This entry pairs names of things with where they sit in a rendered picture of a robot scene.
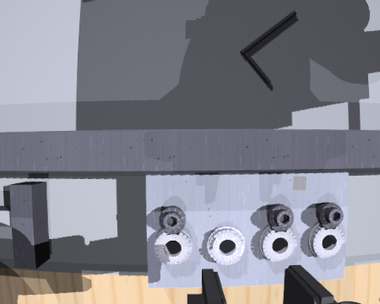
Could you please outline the black l-shaped rod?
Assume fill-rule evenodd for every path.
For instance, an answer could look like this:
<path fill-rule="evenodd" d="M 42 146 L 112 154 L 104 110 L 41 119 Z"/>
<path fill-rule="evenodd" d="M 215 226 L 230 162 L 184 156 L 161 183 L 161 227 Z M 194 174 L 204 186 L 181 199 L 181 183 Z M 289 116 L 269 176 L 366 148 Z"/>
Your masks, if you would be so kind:
<path fill-rule="evenodd" d="M 280 26 L 282 26 L 288 20 L 290 20 L 291 18 L 293 18 L 295 15 L 296 15 L 296 11 L 292 11 L 290 14 L 288 14 L 287 16 L 285 16 L 281 21 L 279 21 L 277 24 L 275 24 L 270 29 L 268 29 L 267 31 L 265 31 L 256 40 L 254 40 L 253 42 L 251 42 L 249 45 L 247 45 L 245 48 L 243 48 L 240 51 L 240 53 L 251 63 L 251 65 L 258 72 L 258 74 L 262 77 L 262 79 L 265 81 L 266 84 L 269 84 L 271 81 L 269 80 L 269 78 L 266 76 L 266 74 L 263 72 L 263 70 L 255 63 L 255 61 L 251 58 L 251 56 L 247 52 L 250 51 L 253 47 L 255 47 L 259 42 L 261 42 L 267 36 L 269 36 L 274 31 L 276 31 Z"/>

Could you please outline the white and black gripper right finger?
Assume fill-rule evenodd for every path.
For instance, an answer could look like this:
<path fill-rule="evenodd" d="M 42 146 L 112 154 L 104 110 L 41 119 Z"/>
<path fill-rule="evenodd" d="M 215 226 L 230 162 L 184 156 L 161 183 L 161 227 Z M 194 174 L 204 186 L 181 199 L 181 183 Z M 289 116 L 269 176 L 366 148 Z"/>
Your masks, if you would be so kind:
<path fill-rule="evenodd" d="M 334 296 L 301 265 L 285 269 L 283 304 L 360 304 L 334 300 Z"/>

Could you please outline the long black rectangular bar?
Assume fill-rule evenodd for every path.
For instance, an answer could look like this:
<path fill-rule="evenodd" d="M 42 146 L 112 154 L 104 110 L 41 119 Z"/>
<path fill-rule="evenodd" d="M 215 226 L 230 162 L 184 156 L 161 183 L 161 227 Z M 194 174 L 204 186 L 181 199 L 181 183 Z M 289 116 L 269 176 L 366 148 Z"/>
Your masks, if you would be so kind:
<path fill-rule="evenodd" d="M 0 173 L 380 170 L 380 130 L 145 129 L 0 133 Z"/>

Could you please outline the dark grey rectangular bar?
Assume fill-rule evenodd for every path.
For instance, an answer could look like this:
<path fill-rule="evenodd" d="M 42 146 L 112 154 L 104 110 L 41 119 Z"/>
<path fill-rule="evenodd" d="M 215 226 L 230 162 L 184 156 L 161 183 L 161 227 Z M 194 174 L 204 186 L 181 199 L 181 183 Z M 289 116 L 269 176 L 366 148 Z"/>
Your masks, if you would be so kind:
<path fill-rule="evenodd" d="M 13 239 L 14 267 L 37 269 L 50 258 L 46 182 L 10 184 L 0 206 L 0 238 Z"/>

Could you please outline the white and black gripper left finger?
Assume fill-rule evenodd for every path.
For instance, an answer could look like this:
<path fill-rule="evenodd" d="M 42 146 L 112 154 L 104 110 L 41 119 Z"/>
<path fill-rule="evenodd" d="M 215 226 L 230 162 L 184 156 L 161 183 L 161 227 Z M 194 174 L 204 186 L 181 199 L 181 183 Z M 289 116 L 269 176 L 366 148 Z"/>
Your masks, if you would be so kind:
<path fill-rule="evenodd" d="M 218 272 L 202 269 L 202 294 L 187 294 L 187 304 L 227 304 Z"/>

